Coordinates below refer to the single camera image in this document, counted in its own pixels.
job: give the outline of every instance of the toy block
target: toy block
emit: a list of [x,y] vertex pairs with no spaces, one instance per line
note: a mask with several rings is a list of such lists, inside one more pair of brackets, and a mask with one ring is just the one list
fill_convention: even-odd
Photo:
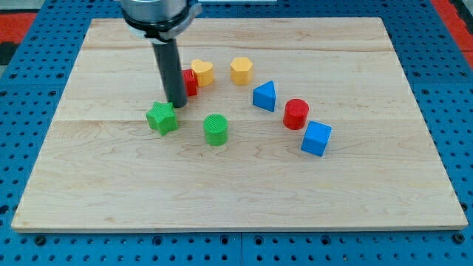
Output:
[[331,126],[310,121],[304,134],[301,150],[321,157],[324,155],[331,132]]
[[207,86],[214,82],[214,65],[211,62],[194,59],[191,68],[198,86]]
[[221,114],[212,114],[205,118],[204,123],[205,141],[211,146],[220,146],[228,139],[228,122]]
[[274,112],[276,105],[276,90],[274,82],[269,81],[253,90],[253,105]]
[[161,136],[179,127],[172,103],[154,102],[153,108],[146,113],[146,119],[149,127],[158,130]]
[[231,80],[236,85],[248,85],[253,79],[253,62],[249,58],[235,58],[230,63]]
[[183,77],[187,96],[197,95],[197,82],[195,81],[194,71],[192,69],[183,70]]
[[301,99],[292,99],[286,103],[282,122],[288,129],[297,130],[305,126],[309,105]]

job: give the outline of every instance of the wood grain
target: wood grain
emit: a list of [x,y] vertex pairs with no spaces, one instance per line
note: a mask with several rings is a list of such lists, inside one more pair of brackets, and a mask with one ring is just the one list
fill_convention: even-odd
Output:
[[[215,82],[165,137],[144,113],[165,100],[152,49],[120,19],[87,33],[12,226],[19,232],[409,231],[468,222],[379,18],[197,19],[181,61]],[[247,86],[230,62],[248,56]],[[274,80],[274,113],[251,105]],[[333,127],[323,157],[282,124],[304,98]],[[229,140],[210,147],[220,112]]]

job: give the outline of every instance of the blue cube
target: blue cube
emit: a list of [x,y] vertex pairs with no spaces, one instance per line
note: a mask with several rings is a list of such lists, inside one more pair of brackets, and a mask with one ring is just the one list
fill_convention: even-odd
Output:
[[331,126],[310,121],[304,134],[301,150],[317,156],[324,155],[331,132]]
[[253,90],[253,105],[274,112],[276,105],[276,90],[274,82],[269,81]]

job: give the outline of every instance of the yellow hexagonal block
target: yellow hexagonal block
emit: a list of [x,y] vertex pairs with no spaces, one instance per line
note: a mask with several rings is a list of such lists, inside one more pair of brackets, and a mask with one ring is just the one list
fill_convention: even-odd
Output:
[[253,62],[247,57],[235,58],[230,63],[230,71],[236,85],[248,85],[253,79]]
[[211,62],[195,59],[191,62],[191,68],[198,86],[207,86],[214,82],[214,65]]

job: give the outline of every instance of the red surface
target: red surface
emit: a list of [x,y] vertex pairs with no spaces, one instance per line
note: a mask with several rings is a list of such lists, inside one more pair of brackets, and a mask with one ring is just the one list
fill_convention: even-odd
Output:
[[286,103],[284,118],[282,122],[292,130],[301,129],[305,126],[309,105],[301,99],[292,99]]
[[0,43],[20,44],[36,18],[36,13],[0,14]]
[[186,84],[187,96],[197,95],[197,82],[192,69],[183,70],[184,83]]
[[465,22],[457,13],[457,8],[449,0],[432,0],[432,4],[449,29],[450,34],[465,55],[470,67],[473,67],[473,58],[467,52],[473,52],[473,35],[466,28]]

